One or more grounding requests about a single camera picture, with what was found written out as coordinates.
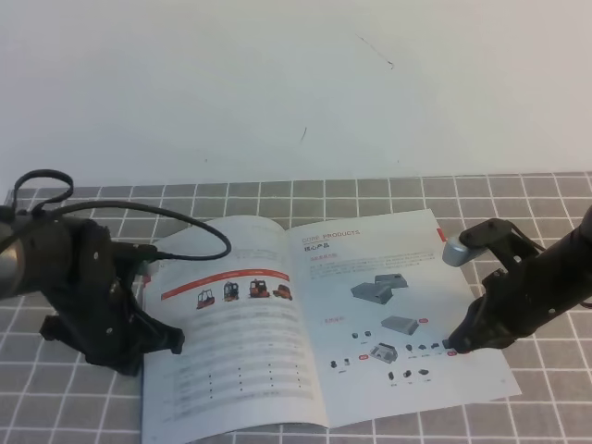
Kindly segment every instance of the gray product image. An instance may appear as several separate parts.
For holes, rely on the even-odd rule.
[[[372,349],[372,351],[370,351],[370,356],[377,358],[383,363],[390,364],[397,360],[398,354],[392,345],[383,344],[380,342],[374,347],[374,349]]]
[[[369,282],[355,286],[351,289],[351,294],[354,298],[376,302],[381,305],[384,305],[392,298],[389,284],[371,284]]]
[[[390,330],[398,331],[405,335],[411,336],[415,330],[419,327],[419,323],[415,319],[409,319],[407,317],[389,316],[381,323],[382,327]]]
[[[405,278],[399,273],[394,275],[376,275],[375,284],[388,284],[391,289],[406,289],[409,287]]]

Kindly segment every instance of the white wall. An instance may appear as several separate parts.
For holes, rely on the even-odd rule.
[[[590,0],[0,8],[4,187],[592,169]]]

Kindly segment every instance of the wall scratch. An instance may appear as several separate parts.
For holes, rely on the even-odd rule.
[[[363,37],[360,37],[358,34],[355,34],[355,35],[356,35],[356,37],[357,37],[358,39],[360,39],[362,42],[364,42],[364,43],[366,43],[368,46],[370,46],[370,47],[372,48],[372,50],[373,50],[375,53],[377,53],[377,54],[378,54],[378,56],[379,56],[380,58],[382,58],[382,59],[383,59],[385,62],[387,62],[387,63],[390,65],[390,68],[391,68],[391,69],[395,68],[395,65],[394,65],[394,64],[393,64],[393,63],[392,63],[390,60],[388,60],[388,59],[387,59],[387,58],[386,58],[386,57],[385,57],[385,56],[384,56],[384,55],[383,55],[383,54],[382,54],[380,51],[378,51],[378,50],[377,50],[377,49],[376,49],[376,48],[375,48],[375,47],[374,47],[374,46],[373,46],[371,43],[369,43],[369,42],[368,42],[366,39],[364,39]]]

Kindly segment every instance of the grid pattern tablecloth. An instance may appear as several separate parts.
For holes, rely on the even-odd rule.
[[[592,205],[592,173],[456,178],[312,180],[78,188],[69,202],[124,199],[201,219],[273,218],[284,228],[331,218],[431,208],[446,235],[508,218],[549,246]],[[55,191],[25,190],[21,207]],[[150,242],[185,224],[135,211],[92,216],[121,241]],[[486,254],[463,267],[478,282],[500,265]],[[140,380],[87,365],[37,333],[52,313],[38,294],[0,302],[0,444],[140,442]],[[592,312],[576,308],[505,352],[523,395],[325,430],[270,425],[214,437],[220,444],[592,444]]]

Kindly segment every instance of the red forklift image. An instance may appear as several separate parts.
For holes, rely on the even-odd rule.
[[[239,299],[239,284],[227,282],[224,284],[224,302],[237,301]]]
[[[214,305],[216,302],[216,298],[212,294],[210,289],[202,291],[200,294],[197,295],[197,309],[201,310],[202,308],[209,307],[210,305]]]
[[[255,279],[251,281],[251,288],[249,289],[249,295],[252,298],[268,298],[269,291],[267,291],[267,285],[264,280]]]
[[[274,290],[273,293],[274,293],[274,296],[276,296],[278,298],[289,299],[290,301],[292,300],[292,293],[290,292],[290,289],[286,285],[279,284],[277,286],[277,290]]]

